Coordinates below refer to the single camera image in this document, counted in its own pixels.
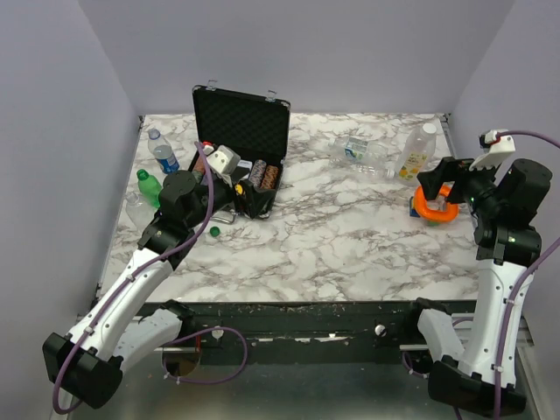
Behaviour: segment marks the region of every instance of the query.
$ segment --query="white wall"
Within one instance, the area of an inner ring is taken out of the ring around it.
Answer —
[[[48,418],[41,346],[95,291],[138,120],[74,0],[0,12],[0,417]]]
[[[480,154],[478,134],[491,128],[535,130],[560,139],[560,2],[517,0],[485,58],[461,95],[451,120],[457,155]],[[554,173],[535,218],[544,246],[560,235],[560,150],[529,137],[515,139],[517,158],[530,158]],[[560,417],[560,254],[535,276],[525,303],[543,378]]]
[[[300,111],[446,111],[513,0],[80,0],[143,113],[191,88],[276,90]]]

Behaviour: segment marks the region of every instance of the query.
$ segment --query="orange clamp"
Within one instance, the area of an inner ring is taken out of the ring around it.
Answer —
[[[449,186],[443,185],[438,195],[448,197],[451,190]],[[450,222],[459,214],[459,206],[457,204],[446,203],[445,210],[433,210],[429,208],[428,201],[426,201],[424,197],[424,190],[421,186],[416,189],[416,193],[414,194],[414,209],[428,221],[436,221],[438,223]]]

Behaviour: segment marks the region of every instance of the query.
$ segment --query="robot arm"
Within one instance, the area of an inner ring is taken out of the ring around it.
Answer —
[[[187,243],[193,241],[193,228],[207,216],[209,198],[213,196],[214,213],[234,200],[232,178],[245,175],[239,171],[234,175],[238,161],[239,156],[231,150],[228,154],[217,150],[208,157],[207,163],[217,176],[213,178],[213,194],[189,171],[177,171],[165,178],[159,194],[160,208],[143,231],[124,272],[64,337],[52,333],[45,341],[43,354],[55,391],[61,378],[63,389],[100,408],[118,389],[123,373],[155,348],[178,337],[184,321],[181,314],[178,318],[162,309],[138,324],[130,321],[190,251],[192,245]],[[160,261],[149,264],[158,258]]]
[[[480,138],[486,153],[477,159],[442,159],[434,171],[418,179],[428,200],[438,196],[444,182],[453,182],[451,203],[466,202],[476,220],[479,245],[479,297],[471,337],[463,348],[449,314],[424,309],[417,322],[434,360],[430,397],[441,403],[489,417],[494,409],[495,372],[500,372],[501,414],[521,412],[525,397],[515,392],[515,343],[528,276],[515,299],[501,366],[495,366],[501,321],[518,278],[540,255],[541,236],[529,225],[550,189],[551,172],[527,159],[513,162],[499,185],[494,174],[514,151],[511,136],[496,139],[498,130]]]

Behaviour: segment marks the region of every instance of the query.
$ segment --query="plastic bottle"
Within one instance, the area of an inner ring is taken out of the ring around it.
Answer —
[[[412,130],[406,140],[404,150],[395,164],[395,176],[410,186],[417,184],[417,175],[430,161],[436,151],[436,131],[434,124],[426,123]]]
[[[150,175],[145,169],[141,169],[136,173],[138,177],[138,189],[140,193],[155,208],[159,208],[158,195],[161,191],[161,184],[153,175]]]
[[[161,135],[158,129],[148,131],[148,149],[154,155],[163,173],[174,173],[179,169],[179,162],[173,153],[173,148]]]
[[[124,211],[130,217],[134,226],[140,232],[143,232],[154,217],[153,207],[150,206],[150,203],[144,197],[135,192],[126,194],[125,199]]]
[[[331,166],[365,172],[376,179],[392,179],[392,169],[385,167],[387,149],[375,141],[340,137],[330,143]]]

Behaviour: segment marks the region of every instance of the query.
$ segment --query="metal floor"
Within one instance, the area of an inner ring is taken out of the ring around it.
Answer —
[[[401,365],[251,365],[221,385],[177,385],[164,381],[160,357],[154,353],[133,367],[103,408],[82,405],[70,420],[456,418],[452,408],[429,399],[425,380],[409,376]],[[192,376],[216,379],[232,369],[199,367]],[[536,420],[531,411],[528,399],[525,413],[505,418]],[[482,418],[462,414],[465,420]]]

